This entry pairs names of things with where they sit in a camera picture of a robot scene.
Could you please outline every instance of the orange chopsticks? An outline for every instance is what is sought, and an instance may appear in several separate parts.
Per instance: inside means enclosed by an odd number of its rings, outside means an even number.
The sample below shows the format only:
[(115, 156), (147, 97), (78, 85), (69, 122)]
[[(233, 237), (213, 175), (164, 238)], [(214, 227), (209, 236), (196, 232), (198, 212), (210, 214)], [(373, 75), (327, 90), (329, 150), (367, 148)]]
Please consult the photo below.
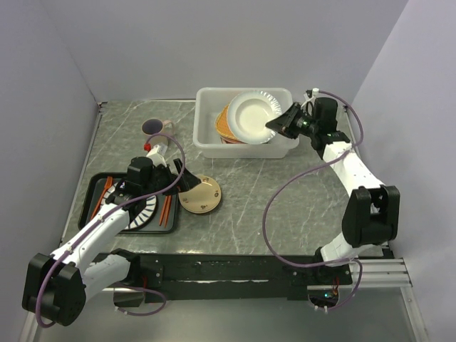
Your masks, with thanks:
[(172, 196), (166, 196), (165, 204), (163, 205), (162, 213), (160, 214), (160, 226), (162, 225), (165, 215), (166, 215), (165, 227), (168, 224), (168, 217), (170, 216), (170, 210), (171, 210), (171, 202), (172, 202)]
[(97, 205), (95, 206), (95, 209), (93, 210), (93, 213), (92, 213), (92, 216), (90, 217), (90, 219), (93, 219), (95, 217), (98, 209), (101, 206), (101, 201), (103, 200), (105, 193), (109, 190), (110, 187), (113, 186), (113, 180), (114, 179), (111, 176), (108, 176), (108, 178), (106, 179), (105, 187), (103, 188), (103, 191), (101, 192), (100, 199), (98, 200)]

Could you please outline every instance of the white plate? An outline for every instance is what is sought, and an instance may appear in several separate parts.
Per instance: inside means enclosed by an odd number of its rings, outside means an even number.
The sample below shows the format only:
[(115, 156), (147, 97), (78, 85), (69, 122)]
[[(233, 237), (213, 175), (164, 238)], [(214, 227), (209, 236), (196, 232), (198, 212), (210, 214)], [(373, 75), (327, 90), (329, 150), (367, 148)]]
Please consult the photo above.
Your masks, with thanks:
[(227, 121), (234, 136), (251, 145), (270, 141), (275, 132), (266, 123), (282, 114), (280, 103), (266, 91), (253, 90), (240, 93), (228, 107)]
[[(100, 208), (105, 205), (106, 199), (111, 195), (111, 193), (115, 190), (115, 183), (112, 187), (108, 189), (108, 191), (104, 194), (103, 199), (101, 200)], [(149, 197), (145, 200), (145, 208), (135, 217), (133, 222), (131, 222), (128, 227), (124, 230), (131, 230), (131, 229), (139, 229), (144, 227), (147, 223), (149, 223), (150, 219), (155, 213), (157, 209), (157, 198), (156, 196)]]

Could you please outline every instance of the white plastic bin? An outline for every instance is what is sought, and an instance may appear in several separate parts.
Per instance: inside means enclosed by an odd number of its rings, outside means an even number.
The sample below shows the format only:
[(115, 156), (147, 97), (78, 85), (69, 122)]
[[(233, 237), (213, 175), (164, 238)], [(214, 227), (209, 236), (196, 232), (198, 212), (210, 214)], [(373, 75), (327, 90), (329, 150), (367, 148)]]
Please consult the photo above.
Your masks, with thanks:
[(291, 93), (283, 88), (203, 88), (197, 93), (193, 143), (206, 158), (283, 158), (299, 144), (277, 134), (267, 144), (223, 144), (215, 129), (215, 120), (223, 108), (239, 93), (264, 90), (273, 95), (285, 112), (293, 104)]

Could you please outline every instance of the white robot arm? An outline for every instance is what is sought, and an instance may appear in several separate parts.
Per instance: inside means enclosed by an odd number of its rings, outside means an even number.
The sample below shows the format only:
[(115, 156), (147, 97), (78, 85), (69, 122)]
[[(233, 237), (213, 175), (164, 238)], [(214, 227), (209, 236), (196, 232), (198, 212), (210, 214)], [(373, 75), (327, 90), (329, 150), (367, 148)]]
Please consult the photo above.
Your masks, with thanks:
[[(43, 317), (67, 326), (78, 317), (86, 301), (104, 288), (119, 281), (127, 285), (140, 281), (140, 257), (129, 251), (117, 249), (101, 262), (92, 266), (90, 263), (144, 209), (149, 194), (167, 188), (165, 195), (175, 195), (201, 182), (188, 170), (183, 170), (177, 180), (158, 150), (154, 147), (146, 157), (132, 159), (122, 184), (116, 186), (99, 213), (74, 238), (51, 255), (37, 254), (30, 261), (22, 299), (24, 309), (35, 312), (39, 302)], [(174, 162), (181, 172), (182, 162)], [(40, 299), (38, 293), (52, 267), (52, 277)]]
[[(346, 153), (344, 158), (331, 164), (350, 196), (342, 232), (318, 249), (316, 256), (318, 261), (352, 259), (363, 250), (396, 237), (400, 194), (396, 187), (385, 186), (369, 171), (353, 151), (348, 137), (337, 130), (337, 101), (315, 98), (317, 93), (318, 90), (310, 90), (304, 104), (294, 103), (266, 126), (290, 139), (297, 139), (299, 135), (310, 137), (312, 147), (325, 162)], [(305, 109), (309, 105), (311, 113)]]
[[(335, 160), (345, 151), (350, 152), (342, 160), (332, 164), (331, 167), (347, 190), (348, 195), (351, 195), (352, 191), (357, 190), (360, 187), (380, 190), (381, 186), (384, 184), (364, 165), (359, 156), (352, 150), (350, 143), (338, 141), (327, 145), (323, 154), (323, 160), (325, 162)], [(321, 256), (324, 261), (345, 258), (352, 259), (357, 257), (362, 251), (373, 246), (373, 244), (364, 244), (354, 248), (346, 241), (343, 232), (341, 232), (333, 241), (321, 249)]]

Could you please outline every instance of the black tray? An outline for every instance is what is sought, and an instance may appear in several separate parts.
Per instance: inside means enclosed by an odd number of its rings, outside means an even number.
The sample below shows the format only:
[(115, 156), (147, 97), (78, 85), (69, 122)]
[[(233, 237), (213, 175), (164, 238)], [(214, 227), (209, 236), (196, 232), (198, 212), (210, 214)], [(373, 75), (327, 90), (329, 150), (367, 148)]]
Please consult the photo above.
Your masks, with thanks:
[[(81, 210), (81, 215), (78, 221), (78, 228), (82, 229), (90, 221), (90, 214), (93, 212), (98, 199), (103, 192), (103, 188), (106, 183), (108, 176), (111, 176), (113, 184), (124, 178), (127, 174), (124, 172), (102, 172), (94, 175), (88, 184), (87, 194)], [(165, 227), (165, 223), (162, 222), (160, 226), (160, 214), (162, 212), (163, 205), (165, 204), (165, 196), (157, 196), (157, 209), (155, 210), (152, 219), (144, 226), (138, 229), (123, 230), (121, 234), (168, 234), (172, 232), (177, 226), (177, 218), (179, 212), (179, 198), (178, 195), (172, 196), (170, 216), (168, 217), (168, 223)]]

